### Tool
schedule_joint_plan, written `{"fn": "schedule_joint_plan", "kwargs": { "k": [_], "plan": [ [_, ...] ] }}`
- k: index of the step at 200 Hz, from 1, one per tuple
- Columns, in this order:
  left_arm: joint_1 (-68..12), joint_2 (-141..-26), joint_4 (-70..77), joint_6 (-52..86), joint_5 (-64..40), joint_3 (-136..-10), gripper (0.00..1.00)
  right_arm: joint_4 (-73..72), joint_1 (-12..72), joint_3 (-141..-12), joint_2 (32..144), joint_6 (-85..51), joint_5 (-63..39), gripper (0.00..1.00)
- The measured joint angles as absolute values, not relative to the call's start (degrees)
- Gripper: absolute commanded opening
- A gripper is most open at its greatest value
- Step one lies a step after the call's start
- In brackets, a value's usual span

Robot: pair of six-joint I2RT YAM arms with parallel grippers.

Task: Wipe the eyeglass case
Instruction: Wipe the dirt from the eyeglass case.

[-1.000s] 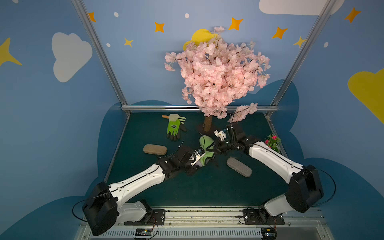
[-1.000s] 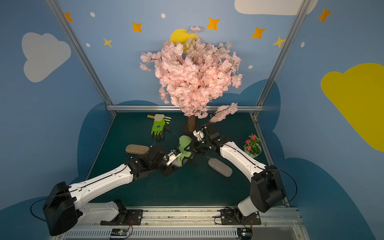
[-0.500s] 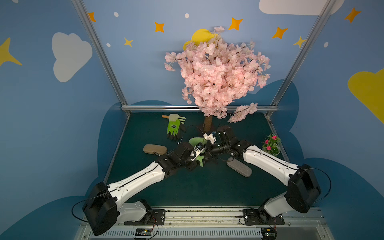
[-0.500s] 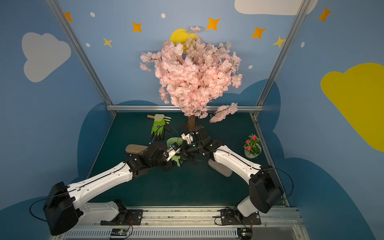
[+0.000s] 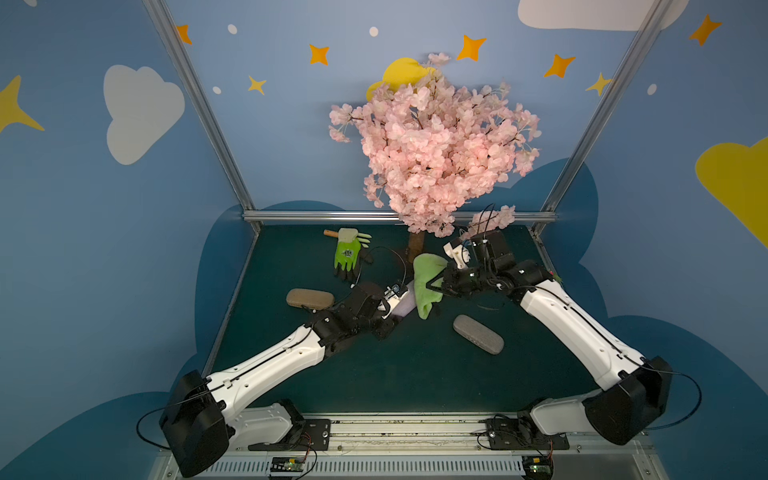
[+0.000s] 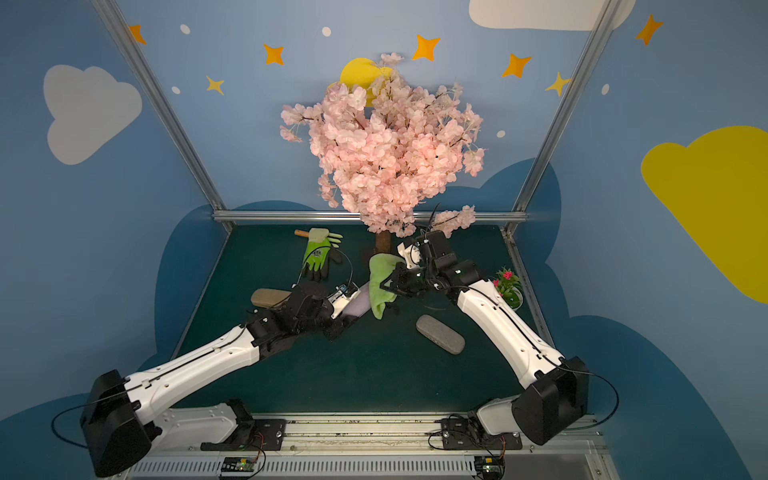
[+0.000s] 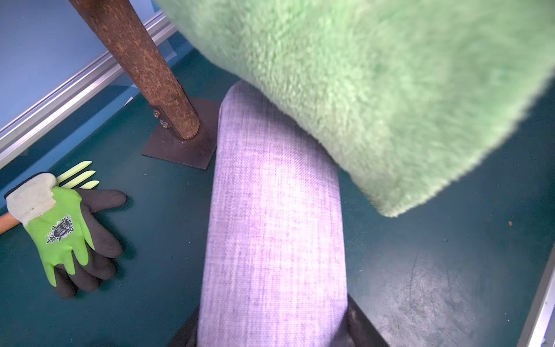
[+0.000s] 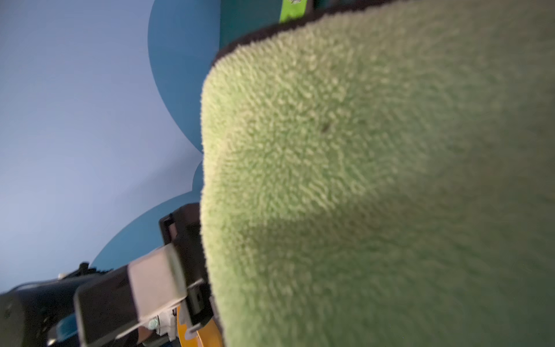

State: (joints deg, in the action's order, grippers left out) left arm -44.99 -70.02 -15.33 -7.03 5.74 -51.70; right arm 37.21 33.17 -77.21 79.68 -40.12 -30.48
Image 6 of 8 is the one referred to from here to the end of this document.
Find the tan eyeglass case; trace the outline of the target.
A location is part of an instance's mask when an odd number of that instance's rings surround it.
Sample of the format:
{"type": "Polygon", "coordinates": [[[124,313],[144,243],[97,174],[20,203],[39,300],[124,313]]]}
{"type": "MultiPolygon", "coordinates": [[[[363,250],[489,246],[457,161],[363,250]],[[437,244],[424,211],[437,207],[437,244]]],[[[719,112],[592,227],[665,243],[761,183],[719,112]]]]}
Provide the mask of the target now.
{"type": "Polygon", "coordinates": [[[291,295],[290,291],[260,288],[253,292],[250,301],[256,308],[276,308],[291,295]]]}

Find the purple eyeglass case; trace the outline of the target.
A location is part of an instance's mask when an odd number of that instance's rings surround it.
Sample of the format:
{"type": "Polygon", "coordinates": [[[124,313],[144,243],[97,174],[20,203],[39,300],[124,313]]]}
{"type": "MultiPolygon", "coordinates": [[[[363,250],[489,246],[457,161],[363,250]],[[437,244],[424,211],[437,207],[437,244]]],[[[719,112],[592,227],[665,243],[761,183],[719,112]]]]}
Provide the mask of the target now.
{"type": "Polygon", "coordinates": [[[360,318],[370,310],[369,286],[369,283],[365,283],[354,292],[350,302],[342,310],[340,317],[360,318]]]}

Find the green grey microfiber cloth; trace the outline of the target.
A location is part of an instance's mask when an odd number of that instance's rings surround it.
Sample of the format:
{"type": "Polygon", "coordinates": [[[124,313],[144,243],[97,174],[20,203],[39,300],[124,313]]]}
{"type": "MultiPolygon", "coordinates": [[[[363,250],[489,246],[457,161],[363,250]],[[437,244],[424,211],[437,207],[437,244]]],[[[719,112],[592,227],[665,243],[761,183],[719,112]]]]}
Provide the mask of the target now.
{"type": "Polygon", "coordinates": [[[381,284],[387,283],[396,266],[402,263],[404,260],[400,256],[386,253],[375,254],[369,260],[369,299],[372,314],[377,320],[383,318],[386,307],[397,299],[396,293],[385,290],[381,284]]]}

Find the grey eyeglass case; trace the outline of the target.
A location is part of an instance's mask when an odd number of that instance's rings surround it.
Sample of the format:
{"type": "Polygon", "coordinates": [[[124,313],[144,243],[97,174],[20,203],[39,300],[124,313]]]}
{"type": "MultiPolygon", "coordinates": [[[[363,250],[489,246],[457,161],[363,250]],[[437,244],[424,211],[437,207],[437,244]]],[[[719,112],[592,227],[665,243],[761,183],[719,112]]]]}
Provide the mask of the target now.
{"type": "Polygon", "coordinates": [[[462,335],[430,315],[422,315],[416,321],[417,331],[435,345],[452,355],[459,355],[466,346],[462,335]]]}

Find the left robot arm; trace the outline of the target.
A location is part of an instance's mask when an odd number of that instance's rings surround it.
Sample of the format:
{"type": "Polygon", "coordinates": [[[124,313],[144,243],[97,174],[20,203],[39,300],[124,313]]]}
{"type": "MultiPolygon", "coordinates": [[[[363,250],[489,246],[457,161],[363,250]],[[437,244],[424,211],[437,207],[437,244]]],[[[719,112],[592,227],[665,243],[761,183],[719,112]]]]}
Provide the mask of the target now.
{"type": "Polygon", "coordinates": [[[170,432],[160,417],[192,393],[291,348],[305,334],[338,338],[356,320],[349,307],[369,308],[368,293],[356,284],[329,293],[317,282],[301,283],[185,355],[128,376],[116,370],[100,375],[79,419],[95,475],[106,478],[143,459],[170,432]]]}

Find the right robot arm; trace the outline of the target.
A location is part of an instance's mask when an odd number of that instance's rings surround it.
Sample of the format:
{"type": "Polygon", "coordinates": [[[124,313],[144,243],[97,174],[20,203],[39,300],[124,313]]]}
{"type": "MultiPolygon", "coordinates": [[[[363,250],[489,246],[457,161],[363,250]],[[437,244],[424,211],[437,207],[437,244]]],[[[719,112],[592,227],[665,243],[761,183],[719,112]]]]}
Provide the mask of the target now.
{"type": "Polygon", "coordinates": [[[398,296],[446,295],[491,340],[523,388],[475,411],[485,433],[517,428],[532,443],[544,445],[587,414],[590,371],[584,362],[565,358],[532,330],[474,261],[458,259],[443,232],[407,240],[398,245],[397,255],[402,260],[380,286],[398,296]]]}

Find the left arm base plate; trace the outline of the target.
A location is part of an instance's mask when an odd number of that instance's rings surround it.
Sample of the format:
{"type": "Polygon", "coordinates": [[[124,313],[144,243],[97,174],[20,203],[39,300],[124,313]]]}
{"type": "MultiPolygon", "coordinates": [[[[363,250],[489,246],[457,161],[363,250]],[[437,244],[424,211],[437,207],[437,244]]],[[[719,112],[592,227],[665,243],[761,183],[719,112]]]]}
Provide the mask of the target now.
{"type": "Polygon", "coordinates": [[[285,419],[251,419],[239,421],[235,430],[224,440],[203,442],[202,451],[280,451],[285,438],[285,419]]]}

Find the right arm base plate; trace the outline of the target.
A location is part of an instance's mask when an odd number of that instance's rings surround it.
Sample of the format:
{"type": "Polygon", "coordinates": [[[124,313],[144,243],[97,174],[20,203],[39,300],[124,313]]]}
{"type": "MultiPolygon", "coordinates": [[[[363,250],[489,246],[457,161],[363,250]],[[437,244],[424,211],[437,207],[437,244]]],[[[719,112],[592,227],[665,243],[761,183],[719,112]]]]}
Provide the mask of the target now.
{"type": "Polygon", "coordinates": [[[502,453],[523,448],[519,432],[490,434],[477,419],[455,414],[439,420],[438,437],[439,446],[446,450],[474,449],[502,453]]]}

